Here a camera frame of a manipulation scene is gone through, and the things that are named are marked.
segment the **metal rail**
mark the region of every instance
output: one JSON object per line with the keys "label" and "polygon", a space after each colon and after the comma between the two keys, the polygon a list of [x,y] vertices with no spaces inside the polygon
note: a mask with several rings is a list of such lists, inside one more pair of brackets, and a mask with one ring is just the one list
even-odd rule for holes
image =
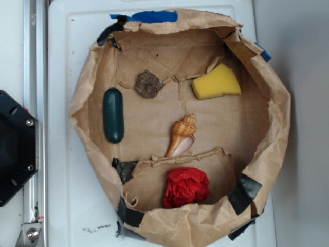
{"label": "metal rail", "polygon": [[31,234],[28,224],[39,222],[41,224],[39,231],[42,231],[42,234],[38,234],[38,240],[31,243],[33,246],[48,246],[46,205],[48,7],[49,0],[24,0],[23,104],[38,120],[39,130],[36,164],[38,172],[24,186],[24,224],[20,236],[28,237]]}

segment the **dark green capsule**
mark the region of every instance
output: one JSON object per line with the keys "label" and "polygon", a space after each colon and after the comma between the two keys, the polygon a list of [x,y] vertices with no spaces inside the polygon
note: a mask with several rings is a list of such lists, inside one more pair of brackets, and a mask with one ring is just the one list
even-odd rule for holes
{"label": "dark green capsule", "polygon": [[103,101],[104,130],[111,143],[119,143],[124,136],[122,93],[111,88],[104,94]]}

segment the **seashell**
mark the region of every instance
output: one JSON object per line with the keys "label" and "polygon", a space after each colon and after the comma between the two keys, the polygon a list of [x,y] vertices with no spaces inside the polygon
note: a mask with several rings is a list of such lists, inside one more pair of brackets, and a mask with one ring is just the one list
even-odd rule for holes
{"label": "seashell", "polygon": [[171,142],[166,157],[176,157],[188,151],[195,143],[196,115],[185,116],[177,121],[171,130]]}

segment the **brown paper bag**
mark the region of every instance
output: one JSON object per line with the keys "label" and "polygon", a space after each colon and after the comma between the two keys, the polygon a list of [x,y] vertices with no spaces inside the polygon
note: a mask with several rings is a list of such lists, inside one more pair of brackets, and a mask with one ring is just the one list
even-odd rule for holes
{"label": "brown paper bag", "polygon": [[[263,212],[286,151],[290,94],[260,55],[263,50],[241,35],[240,24],[209,12],[177,13],[177,22],[127,22],[103,46],[92,45],[70,121],[119,215],[122,202],[125,210],[141,213],[140,222],[127,220],[126,228],[164,246],[206,246]],[[191,79],[221,62],[234,70],[242,95],[198,100]],[[134,89],[146,69],[166,84],[153,99]],[[102,101],[110,87],[123,94],[125,137],[119,144],[104,134]],[[158,159],[155,165],[151,157],[165,156],[172,124],[191,113],[197,119],[195,145],[184,157]],[[140,161],[124,185],[111,166],[113,158]],[[181,166],[203,170],[211,196],[203,203],[164,209],[166,173]],[[237,182],[243,184],[241,174],[260,186],[238,212],[228,194],[238,190]]]}

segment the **white tray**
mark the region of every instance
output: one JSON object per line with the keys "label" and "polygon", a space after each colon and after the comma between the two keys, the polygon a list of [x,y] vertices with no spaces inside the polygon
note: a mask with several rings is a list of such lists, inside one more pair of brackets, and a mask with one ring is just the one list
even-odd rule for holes
{"label": "white tray", "polygon": [[[68,121],[69,104],[89,47],[116,22],[110,13],[188,8],[229,15],[255,41],[251,0],[102,1],[55,0],[48,29],[48,243],[49,246],[157,246],[117,237],[117,215],[94,174],[84,147]],[[235,241],[211,246],[275,247],[271,196],[265,212]]]}

